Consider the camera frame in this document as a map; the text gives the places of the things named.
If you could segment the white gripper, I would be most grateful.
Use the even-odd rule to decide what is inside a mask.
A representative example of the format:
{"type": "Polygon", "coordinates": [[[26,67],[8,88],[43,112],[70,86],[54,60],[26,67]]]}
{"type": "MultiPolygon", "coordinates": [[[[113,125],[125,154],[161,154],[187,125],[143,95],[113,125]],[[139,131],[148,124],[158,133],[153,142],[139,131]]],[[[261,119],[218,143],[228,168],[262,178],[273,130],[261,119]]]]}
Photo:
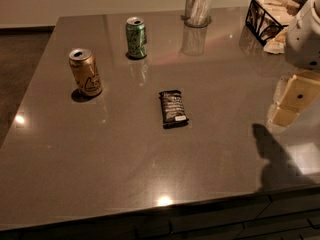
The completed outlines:
{"type": "MultiPolygon", "coordinates": [[[[320,0],[308,0],[289,24],[285,58],[299,68],[320,69],[320,0]]],[[[303,70],[282,77],[270,106],[270,122],[289,126],[319,96],[319,72],[303,70]]]]}

